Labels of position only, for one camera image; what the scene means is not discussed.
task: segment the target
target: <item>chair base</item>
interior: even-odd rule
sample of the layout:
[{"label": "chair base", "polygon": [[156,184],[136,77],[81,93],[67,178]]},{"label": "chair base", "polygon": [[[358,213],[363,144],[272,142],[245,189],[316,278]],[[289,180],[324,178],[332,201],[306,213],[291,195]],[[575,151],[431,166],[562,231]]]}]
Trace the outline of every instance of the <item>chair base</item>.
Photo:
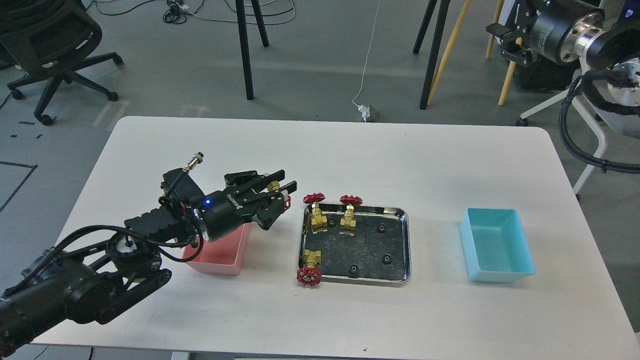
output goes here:
[{"label": "chair base", "polygon": [[22,95],[22,92],[20,92],[20,90],[17,89],[18,87],[48,80],[47,85],[45,86],[44,91],[40,96],[40,100],[38,101],[36,110],[33,112],[33,115],[39,122],[41,122],[45,126],[48,126],[53,123],[53,120],[55,118],[51,118],[48,115],[44,115],[44,110],[46,109],[47,105],[49,105],[51,98],[56,93],[58,87],[60,87],[60,83],[63,80],[68,84],[75,81],[80,85],[83,85],[95,91],[101,92],[107,96],[107,100],[109,101],[118,100],[118,94],[116,92],[110,92],[107,88],[104,88],[103,86],[100,86],[99,84],[76,73],[76,71],[78,70],[84,69],[86,67],[89,67],[98,63],[102,63],[107,60],[113,60],[113,62],[116,65],[122,64],[123,62],[120,55],[116,53],[108,53],[104,55],[92,56],[90,58],[84,59],[82,62],[78,63],[75,67],[73,67],[73,69],[71,69],[68,72],[63,72],[53,77],[27,75],[22,79],[8,83],[7,87],[9,88],[9,90],[11,90],[11,95],[13,96],[14,99],[21,99],[24,96]]}]

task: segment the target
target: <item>white cable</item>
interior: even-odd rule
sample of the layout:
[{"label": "white cable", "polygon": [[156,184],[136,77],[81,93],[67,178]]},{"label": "white cable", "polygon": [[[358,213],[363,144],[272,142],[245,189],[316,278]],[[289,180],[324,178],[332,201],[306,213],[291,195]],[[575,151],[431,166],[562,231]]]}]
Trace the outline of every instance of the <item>white cable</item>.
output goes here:
[{"label": "white cable", "polygon": [[364,68],[362,69],[362,79],[360,80],[360,89],[358,90],[358,94],[356,95],[356,97],[354,97],[353,100],[351,100],[351,102],[355,106],[358,106],[358,104],[356,104],[355,101],[358,98],[358,96],[360,96],[360,92],[362,91],[362,86],[364,85],[364,72],[367,70],[367,61],[369,61],[369,53],[371,52],[371,44],[373,44],[373,34],[376,31],[376,20],[378,19],[378,10],[380,10],[380,2],[381,1],[382,0],[378,0],[378,8],[376,9],[376,16],[373,18],[373,28],[371,29],[371,41],[369,41],[369,50],[367,50],[367,57],[364,60]]}]

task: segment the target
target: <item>gray floor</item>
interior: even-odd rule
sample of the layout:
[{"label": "gray floor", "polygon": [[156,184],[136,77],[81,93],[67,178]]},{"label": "gray floor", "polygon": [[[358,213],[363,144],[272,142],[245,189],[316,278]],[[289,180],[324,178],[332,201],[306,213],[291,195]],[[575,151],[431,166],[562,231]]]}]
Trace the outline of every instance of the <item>gray floor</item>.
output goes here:
[{"label": "gray floor", "polygon": [[[141,1],[100,4],[103,12],[126,10]],[[462,0],[451,1],[445,37],[451,32]],[[199,1],[186,0],[192,7]],[[263,48],[255,26],[249,28],[255,100],[244,98],[237,26],[191,18],[176,26],[162,22],[165,1],[145,4],[116,17],[89,13],[102,26],[104,38],[96,53],[117,51],[122,67],[111,62],[81,73],[117,91],[120,100],[76,84],[63,84],[47,108],[58,117],[51,127],[34,122],[32,111],[42,84],[25,86],[26,99],[9,99],[0,110],[0,161],[34,166],[32,174],[0,212],[0,288],[15,284],[20,270],[58,237],[84,182],[115,122],[125,115],[228,117],[360,121],[351,99],[371,39],[377,1],[296,2],[296,18],[267,28],[271,46]],[[287,8],[286,0],[266,6],[264,13]],[[428,59],[433,25],[419,55],[411,50],[425,1],[382,0],[375,35],[357,103],[372,104],[384,122],[511,126],[519,114],[552,94],[528,94],[512,89],[505,106],[497,106],[507,64],[494,49],[485,60],[493,3],[470,8],[460,37],[432,105],[418,102]],[[232,20],[219,1],[207,0],[198,14]],[[276,17],[286,20],[287,15]],[[23,75],[17,69],[0,72],[0,83]],[[8,92],[0,90],[0,96]],[[553,138],[568,179],[574,183],[584,165],[563,148],[557,130],[559,105],[530,118]],[[577,114],[570,113],[572,134],[589,151],[596,138]],[[639,144],[607,129],[608,157],[638,162]],[[0,165],[0,206],[11,197],[32,168]],[[582,191],[580,205],[609,273],[636,332],[640,331],[640,178],[596,173]],[[26,346],[12,359],[32,359],[44,347]],[[87,348],[51,347],[39,359],[85,359]],[[94,359],[169,359],[168,352],[97,349]],[[210,358],[200,354],[197,358]]]}]

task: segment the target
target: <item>electrical wire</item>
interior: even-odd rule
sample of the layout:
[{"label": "electrical wire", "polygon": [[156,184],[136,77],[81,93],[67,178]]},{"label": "electrical wire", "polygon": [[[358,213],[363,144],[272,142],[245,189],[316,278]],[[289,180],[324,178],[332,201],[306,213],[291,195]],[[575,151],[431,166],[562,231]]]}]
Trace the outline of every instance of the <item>electrical wire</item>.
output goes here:
[{"label": "electrical wire", "polygon": [[371,29],[371,40],[369,41],[369,49],[367,50],[367,57],[364,60],[364,68],[362,69],[362,79],[360,80],[360,89],[358,90],[358,93],[356,94],[356,97],[354,97],[353,100],[351,100],[351,102],[355,106],[358,106],[358,104],[356,104],[355,101],[358,98],[358,96],[360,96],[360,92],[362,91],[362,87],[364,86],[364,73],[367,70],[367,62],[369,61],[369,53],[371,52],[371,44],[373,44],[373,34],[376,31],[376,20],[378,20],[378,10],[380,10],[381,1],[382,0],[378,0],[378,8],[376,9],[376,16],[373,17],[373,27]]},{"label": "electrical wire", "polygon": [[578,95],[578,93],[582,90],[582,81],[583,78],[588,78],[590,73],[587,71],[584,75],[579,76],[569,87],[569,91],[567,96],[564,98],[562,103],[562,108],[560,109],[560,116],[558,118],[558,124],[560,127],[560,135],[562,136],[562,142],[564,147],[566,147],[569,152],[574,155],[576,158],[581,161],[593,165],[594,167],[599,167],[602,169],[602,172],[607,172],[607,170],[613,170],[617,172],[623,172],[627,174],[640,174],[640,164],[627,164],[627,163],[617,163],[614,161],[609,161],[601,158],[596,158],[582,150],[578,145],[576,145],[571,137],[569,136],[569,131],[566,126],[566,114],[569,110],[569,107],[573,101],[573,98]]},{"label": "electrical wire", "polygon": [[[291,18],[286,20],[286,21],[282,21],[282,22],[272,22],[271,24],[265,24],[265,26],[268,26],[268,25],[282,25],[282,24],[287,24],[288,22],[291,22],[296,17],[296,5],[295,5],[293,0],[289,0],[289,2],[291,3],[291,11],[293,11],[293,15],[291,15]],[[236,20],[208,19],[206,17],[201,17],[199,15],[196,15],[195,13],[193,13],[191,11],[188,11],[188,13],[193,15],[193,16],[195,16],[195,17],[197,17],[200,20],[214,21],[214,22],[227,22],[227,23],[231,23],[231,24],[237,24],[238,23],[238,21],[236,21]],[[249,24],[249,25],[257,25],[256,22],[247,22],[247,24]]]},{"label": "electrical wire", "polygon": [[33,358],[33,360],[38,359],[38,358],[40,357],[40,355],[44,354],[44,352],[45,352],[45,351],[47,351],[47,349],[48,349],[48,348],[49,348],[49,346],[47,345],[47,347],[45,347],[45,348],[44,348],[44,350],[42,350],[42,351],[38,354],[38,356],[34,357],[34,358]]},{"label": "electrical wire", "polygon": [[[228,2],[227,0],[225,0],[225,4],[227,4],[227,8],[229,8],[229,10],[233,11],[234,13],[237,13],[236,9],[232,8],[232,7],[231,7],[231,5],[229,5],[229,2]],[[288,13],[288,12],[290,12],[291,10],[293,10],[293,6],[292,6],[292,7],[290,7],[288,10],[285,10],[285,11],[283,11],[283,12],[279,12],[279,13],[270,13],[270,14],[262,14],[262,17],[278,16],[278,15],[282,15],[282,14]],[[246,15],[246,16],[255,16],[255,14],[254,14],[254,13],[245,13],[245,15]]]},{"label": "electrical wire", "polygon": [[95,3],[95,8],[96,8],[96,10],[98,10],[98,12],[99,12],[99,13],[101,13],[101,14],[103,14],[103,15],[107,15],[107,16],[118,16],[118,15],[124,15],[124,14],[126,14],[126,13],[128,13],[128,12],[131,12],[131,11],[133,11],[133,10],[135,10],[135,9],[137,9],[137,8],[139,8],[139,7],[141,7],[141,6],[142,6],[142,5],[144,5],[144,4],[149,4],[149,3],[153,2],[153,1],[155,1],[155,0],[147,0],[147,1],[143,2],[143,3],[137,4],[136,6],[132,7],[131,9],[129,9],[129,10],[125,11],[125,12],[121,12],[121,13],[103,13],[103,12],[100,10],[100,8],[98,8],[98,2],[96,2],[96,1],[92,0],[92,4],[93,4],[93,3]]}]

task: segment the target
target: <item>black chair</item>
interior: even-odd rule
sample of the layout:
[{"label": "black chair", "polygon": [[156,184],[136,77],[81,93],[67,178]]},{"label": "black chair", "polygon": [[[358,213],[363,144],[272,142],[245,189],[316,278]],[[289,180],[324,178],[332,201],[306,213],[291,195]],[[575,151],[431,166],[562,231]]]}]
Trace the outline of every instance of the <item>black chair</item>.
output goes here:
[{"label": "black chair", "polygon": [[108,53],[88,58],[102,38],[100,26],[75,0],[0,0],[0,43],[27,76],[7,84],[14,99],[24,95],[18,87],[48,80],[33,115],[43,125],[53,119],[43,112],[64,80],[75,81],[117,101],[118,94],[76,73],[80,69],[122,58]]}]

